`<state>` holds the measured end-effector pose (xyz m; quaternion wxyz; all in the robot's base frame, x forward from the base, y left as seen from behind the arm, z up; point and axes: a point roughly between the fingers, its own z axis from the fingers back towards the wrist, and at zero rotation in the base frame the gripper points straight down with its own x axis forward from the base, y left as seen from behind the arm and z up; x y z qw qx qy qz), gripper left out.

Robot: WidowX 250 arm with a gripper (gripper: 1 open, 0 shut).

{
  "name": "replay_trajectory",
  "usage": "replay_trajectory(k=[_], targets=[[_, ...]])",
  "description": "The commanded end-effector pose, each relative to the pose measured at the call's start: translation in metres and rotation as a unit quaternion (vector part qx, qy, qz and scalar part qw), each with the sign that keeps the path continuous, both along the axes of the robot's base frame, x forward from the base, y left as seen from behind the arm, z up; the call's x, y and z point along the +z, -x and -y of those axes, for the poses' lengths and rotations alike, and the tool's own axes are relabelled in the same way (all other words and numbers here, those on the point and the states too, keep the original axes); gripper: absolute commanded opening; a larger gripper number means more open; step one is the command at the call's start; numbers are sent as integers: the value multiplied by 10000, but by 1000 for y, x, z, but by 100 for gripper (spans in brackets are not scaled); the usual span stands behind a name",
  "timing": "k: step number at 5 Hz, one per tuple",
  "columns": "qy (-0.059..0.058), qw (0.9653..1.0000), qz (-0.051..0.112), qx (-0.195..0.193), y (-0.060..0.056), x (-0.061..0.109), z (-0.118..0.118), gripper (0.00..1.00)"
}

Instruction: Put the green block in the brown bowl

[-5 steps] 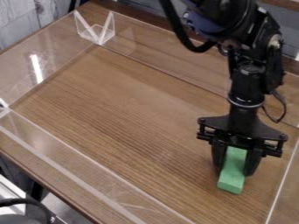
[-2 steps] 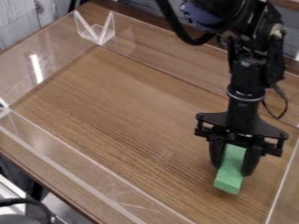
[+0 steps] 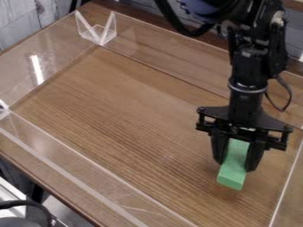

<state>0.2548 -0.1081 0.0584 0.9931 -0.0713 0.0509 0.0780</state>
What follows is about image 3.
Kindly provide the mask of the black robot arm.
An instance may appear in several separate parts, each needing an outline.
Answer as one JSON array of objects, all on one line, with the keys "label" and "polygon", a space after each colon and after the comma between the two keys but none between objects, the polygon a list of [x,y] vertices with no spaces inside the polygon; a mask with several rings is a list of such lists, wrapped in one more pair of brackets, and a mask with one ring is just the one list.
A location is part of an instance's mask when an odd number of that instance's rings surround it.
[{"label": "black robot arm", "polygon": [[292,128],[269,116],[263,108],[268,98],[268,81],[279,80],[287,67],[287,20],[281,0],[181,0],[185,12],[203,25],[188,29],[173,13],[167,17],[175,29],[187,36],[200,36],[225,25],[232,73],[228,79],[227,106],[197,108],[196,128],[208,133],[213,159],[227,160],[227,143],[248,143],[244,170],[256,169],[264,151],[287,149]]}]

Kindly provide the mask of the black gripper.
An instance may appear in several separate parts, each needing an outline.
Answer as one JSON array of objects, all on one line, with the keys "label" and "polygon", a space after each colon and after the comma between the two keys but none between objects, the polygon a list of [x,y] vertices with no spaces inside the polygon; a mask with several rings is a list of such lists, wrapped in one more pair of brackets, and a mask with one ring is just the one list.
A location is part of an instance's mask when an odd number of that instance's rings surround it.
[{"label": "black gripper", "polygon": [[261,106],[264,90],[231,90],[227,106],[200,106],[196,129],[211,137],[213,160],[223,164],[228,140],[249,144],[245,156],[245,171],[256,170],[264,151],[287,150],[292,128],[273,118]]}]

